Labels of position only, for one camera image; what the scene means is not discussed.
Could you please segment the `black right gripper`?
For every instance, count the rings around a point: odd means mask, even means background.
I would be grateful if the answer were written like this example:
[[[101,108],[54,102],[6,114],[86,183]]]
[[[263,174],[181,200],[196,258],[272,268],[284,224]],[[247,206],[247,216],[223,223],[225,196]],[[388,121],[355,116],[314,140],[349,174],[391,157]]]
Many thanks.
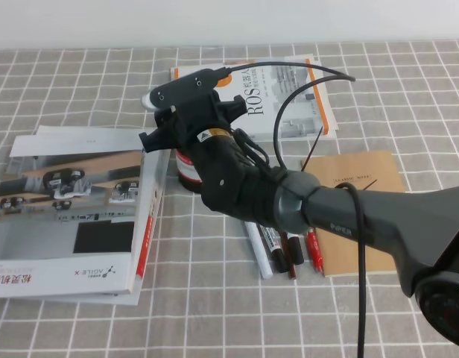
[[[237,95],[232,101],[221,101],[216,91],[185,104],[154,111],[156,130],[140,133],[143,149],[149,153],[164,149],[183,149],[200,134],[210,129],[231,131],[231,124],[247,112],[244,99]]]

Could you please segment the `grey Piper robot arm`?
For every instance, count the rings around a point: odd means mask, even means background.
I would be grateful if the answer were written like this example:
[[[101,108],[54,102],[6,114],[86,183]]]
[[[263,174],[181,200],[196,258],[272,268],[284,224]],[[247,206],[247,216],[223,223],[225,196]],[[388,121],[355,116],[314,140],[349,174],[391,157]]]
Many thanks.
[[[403,293],[459,346],[459,186],[418,194],[326,187],[238,146],[230,122],[246,110],[240,97],[222,101],[211,92],[183,101],[154,92],[142,103],[157,124],[141,135],[145,150],[184,151],[210,210],[288,233],[320,228],[356,242],[360,263],[366,248],[391,255]]]

